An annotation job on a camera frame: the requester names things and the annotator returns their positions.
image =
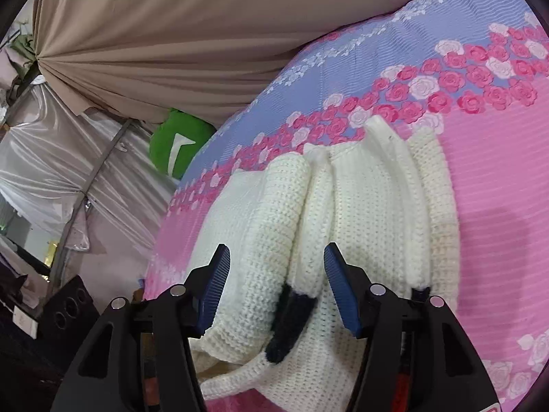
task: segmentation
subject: black speaker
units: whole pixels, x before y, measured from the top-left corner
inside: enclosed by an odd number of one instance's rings
[[[44,306],[38,318],[38,339],[56,348],[59,364],[68,367],[99,316],[82,279],[76,276]]]

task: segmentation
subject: white rose pattern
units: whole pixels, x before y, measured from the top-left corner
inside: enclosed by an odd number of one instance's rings
[[[237,171],[240,168],[241,163],[242,163],[242,160],[240,158],[237,159],[233,164],[233,168],[231,169],[231,173],[235,173],[235,171]]]
[[[259,164],[261,164],[267,161],[268,156],[269,156],[269,149],[265,147],[262,151],[259,152],[259,158],[257,159],[257,161],[259,162]]]
[[[210,187],[217,187],[217,186],[219,185],[219,181],[221,181],[221,177],[219,176],[218,173],[215,173],[215,174],[211,177]]]
[[[523,350],[530,350],[534,345],[535,341],[536,340],[531,334],[525,334],[522,338],[520,338],[517,341],[517,344],[519,344]]]
[[[536,364],[542,364],[549,355],[549,330],[540,334],[534,341],[532,346],[532,355],[528,361],[528,365],[535,366]]]
[[[491,363],[490,361],[482,361],[492,381],[493,388],[496,392],[502,392],[511,382],[511,370],[513,363]]]
[[[545,364],[538,363],[532,367],[532,372],[536,372],[537,374],[540,374],[542,370],[544,369]]]
[[[439,82],[433,76],[417,76],[410,82],[410,94],[418,100],[428,98],[439,89]]]
[[[438,52],[442,57],[448,53],[457,53],[463,54],[463,45],[457,40],[441,40],[435,46],[435,51]]]
[[[505,37],[509,37],[509,26],[505,26],[504,24],[491,23],[488,25],[488,29],[492,32],[495,32],[496,34],[501,34]]]
[[[291,126],[294,121],[301,116],[301,111],[295,111],[293,112],[291,115],[289,115],[287,118],[286,118],[286,124],[288,124],[289,126]]]
[[[292,147],[296,148],[299,144],[305,142],[309,131],[311,131],[311,129],[307,127],[301,127],[299,130],[297,130],[294,133],[294,137],[292,138]]]
[[[265,133],[257,133],[257,136],[254,138],[253,144],[259,144],[261,141],[263,141],[263,138],[265,138]]]
[[[413,122],[411,127],[414,133],[423,127],[427,127],[432,129],[435,134],[442,134],[444,133],[443,116],[440,113],[426,112],[416,122]]]
[[[536,56],[538,59],[545,59],[547,57],[547,49],[541,43],[527,40],[524,45],[528,48],[528,51],[532,53],[532,56]]]
[[[381,77],[389,79],[391,82],[396,81],[396,75],[404,69],[404,65],[392,65],[381,71]]]
[[[534,15],[533,12],[525,12],[524,13],[524,21],[526,23],[531,24],[534,27],[541,26],[540,21],[537,19],[537,17]]]
[[[334,107],[339,107],[341,105],[341,102],[343,102],[343,95],[341,93],[334,93],[325,99],[325,101],[322,103],[322,107],[324,109],[328,108],[331,105],[333,105]]]
[[[349,113],[349,126],[352,128],[359,128],[364,125],[366,120],[372,117],[373,108],[365,110],[364,108],[358,106],[353,111]]]
[[[490,57],[486,62],[486,68],[500,79],[509,79],[515,75],[515,71],[509,60],[500,62],[495,57]]]
[[[233,150],[233,158],[236,158],[238,152],[241,151],[241,150],[242,150],[242,145],[241,145],[241,144],[238,144],[238,145],[234,148],[234,150]]]
[[[507,389],[507,395],[510,399],[515,399],[528,392],[530,384],[532,382],[531,372],[518,372],[514,375],[509,389]]]

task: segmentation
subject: pink bedsheet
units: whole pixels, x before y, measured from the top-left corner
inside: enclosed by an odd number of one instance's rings
[[[527,44],[526,34],[543,42],[544,48],[549,48],[549,42],[542,31],[527,23],[533,15],[523,0],[505,0],[509,2],[507,6],[501,3],[501,6],[493,7],[488,5],[489,0],[455,0],[444,6],[448,1],[439,0],[438,12],[430,15],[440,17],[436,28],[432,24],[421,24],[419,19],[403,19],[407,24],[397,27],[390,24],[399,22],[396,17],[390,22],[372,22],[385,23],[383,29],[393,36],[391,45],[398,52],[397,58],[388,59],[391,54],[388,49],[384,56],[380,54],[383,60],[375,65],[380,70],[389,66],[399,67],[400,71],[403,65],[408,65],[405,73],[392,76],[394,84],[390,88],[388,81],[380,81],[379,71],[370,75],[363,72],[364,68],[356,67],[356,63],[366,61],[365,57],[369,56],[368,50],[361,52],[356,46],[348,56],[333,59],[329,55],[322,56],[318,78],[311,75],[316,68],[313,71],[301,68],[305,77],[280,81],[280,85],[286,82],[285,85],[293,84],[296,88],[305,88],[308,82],[312,88],[311,106],[316,107],[308,108],[313,110],[310,114],[304,111],[301,118],[301,113],[294,112],[302,110],[299,104],[303,104],[306,94],[303,89],[301,93],[297,90],[291,93],[294,88],[291,87],[284,97],[277,95],[276,89],[272,93],[265,92],[258,98],[259,103],[255,107],[252,105],[243,117],[239,115],[229,121],[227,128],[222,129],[205,152],[216,156],[210,162],[216,161],[204,170],[201,165],[189,169],[189,172],[194,172],[190,176],[193,180],[187,181],[186,185],[183,181],[183,187],[172,202],[158,237],[155,257],[149,266],[146,296],[157,296],[173,283],[185,279],[185,268],[202,221],[232,169],[240,166],[245,170],[257,170],[272,158],[275,151],[299,151],[302,144],[299,142],[300,132],[304,131],[303,128],[308,129],[309,122],[308,141],[312,138],[317,143],[328,144],[358,139],[361,135],[358,124],[364,121],[361,116],[367,114],[357,106],[357,100],[367,104],[367,94],[372,95],[371,92],[362,95],[365,90],[359,92],[358,88],[370,88],[371,85],[383,97],[379,104],[385,101],[384,105],[376,105],[373,109],[385,112],[389,117],[398,114],[398,119],[393,117],[393,126],[401,136],[406,138],[421,123],[431,125],[439,134],[451,172],[460,221],[462,258],[458,319],[485,362],[503,411],[513,410],[549,356],[549,59],[545,56],[537,60],[531,51],[524,49],[524,46],[527,49],[528,45],[532,46]],[[449,13],[463,17],[462,26],[469,26],[469,31],[449,36],[448,32],[454,29],[452,23],[441,24],[443,20],[449,20]],[[501,24],[503,22],[509,25],[509,29]],[[314,55],[316,50],[330,51],[326,42],[339,42],[343,45],[340,50],[344,51],[349,39],[352,42],[361,32],[368,32],[369,23],[359,27],[358,32],[352,28],[323,39],[320,46],[309,48],[310,54]],[[427,28],[444,33],[432,34],[433,39],[429,40],[432,43],[424,45]],[[381,33],[378,30],[377,38],[381,38]],[[466,44],[465,53],[461,50],[448,54],[441,51],[441,44],[444,48],[458,49],[453,40],[442,41],[454,38]],[[376,36],[373,39],[372,51],[384,48],[381,41],[375,40]],[[399,49],[401,39],[417,46],[413,53],[408,53],[407,43]],[[368,45],[364,41],[363,47],[368,48]],[[431,55],[434,54],[433,45],[436,45],[438,55],[434,57],[437,59],[422,53],[430,51]],[[502,60],[511,58],[514,64],[512,73],[517,75],[509,79],[509,75],[504,75],[508,70],[494,71],[488,63],[486,67],[477,67],[480,61],[486,60],[487,50],[496,55],[508,54]],[[531,50],[537,56],[547,52],[540,48]],[[304,62],[308,52],[302,54]],[[446,54],[444,62],[440,57],[442,54]],[[388,76],[389,68],[383,70],[381,76]],[[348,77],[348,70],[355,73],[352,79]],[[450,81],[450,73],[454,76],[457,73],[463,82],[460,83],[459,79]],[[411,79],[417,76],[424,83],[433,82],[425,75],[438,76],[438,84],[447,91],[442,91],[444,97],[449,95],[449,98],[421,99],[417,92],[429,91],[429,87],[416,85],[412,88],[411,82],[418,81]],[[360,85],[355,84],[353,79],[367,81],[367,85],[361,86],[362,81]],[[483,79],[493,79],[492,86]],[[337,92],[330,90],[337,85]],[[494,85],[503,88],[499,95],[492,93],[496,91]],[[254,116],[255,119],[265,119],[260,117],[265,113],[255,111],[264,108],[269,97],[272,97],[269,102],[272,116],[280,120],[268,127],[250,123]],[[277,111],[280,106],[283,106],[284,114]],[[316,124],[322,125],[321,130],[326,131],[324,139],[313,137],[316,128],[313,125]],[[246,133],[247,142],[241,139],[244,136],[242,131],[246,129],[251,130]],[[234,138],[241,133],[235,142]],[[216,150],[216,141],[222,143],[218,156],[217,151],[212,151]],[[270,152],[262,157],[265,150]],[[255,391],[210,402],[209,409],[215,412],[280,410]]]

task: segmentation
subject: pink rose pattern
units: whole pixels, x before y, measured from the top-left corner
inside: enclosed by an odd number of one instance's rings
[[[339,35],[328,34],[321,41],[329,42]],[[258,138],[255,144],[235,147],[229,160],[214,170],[205,170],[200,179],[177,191],[169,207],[170,214],[195,209],[201,202],[213,203],[234,171],[263,170],[281,154],[303,153],[306,142],[328,145],[362,140],[364,128],[353,128],[349,123],[356,110],[368,111],[365,116],[370,113],[381,115],[399,130],[409,129],[408,125],[426,112],[449,115],[455,107],[467,115],[482,116],[487,107],[504,111],[515,104],[532,106],[537,99],[534,78],[549,77],[549,56],[543,60],[532,57],[525,42],[536,41],[549,50],[547,34],[541,27],[526,26],[509,28],[508,37],[495,32],[489,32],[488,36],[488,45],[464,44],[463,54],[451,51],[442,58],[405,65],[394,82],[376,78],[370,88],[361,94],[344,96],[338,106],[323,108],[320,104],[316,111],[299,114],[291,125],[284,123],[272,134],[262,136],[260,141]],[[515,76],[507,80],[495,76],[485,66],[491,57],[500,62],[509,60]],[[426,99],[415,100],[408,85],[418,76],[434,77],[440,89]],[[298,130],[301,135],[308,130],[306,140],[293,141]]]

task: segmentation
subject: floral bedsheet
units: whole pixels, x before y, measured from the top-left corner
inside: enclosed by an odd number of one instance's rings
[[[403,138],[434,128],[460,220],[458,318],[503,411],[549,355],[549,38],[524,0],[414,0],[308,45],[199,152],[150,262],[152,298],[186,276],[212,202],[236,169],[307,144],[362,139],[379,114]],[[211,410],[278,410],[257,392]]]

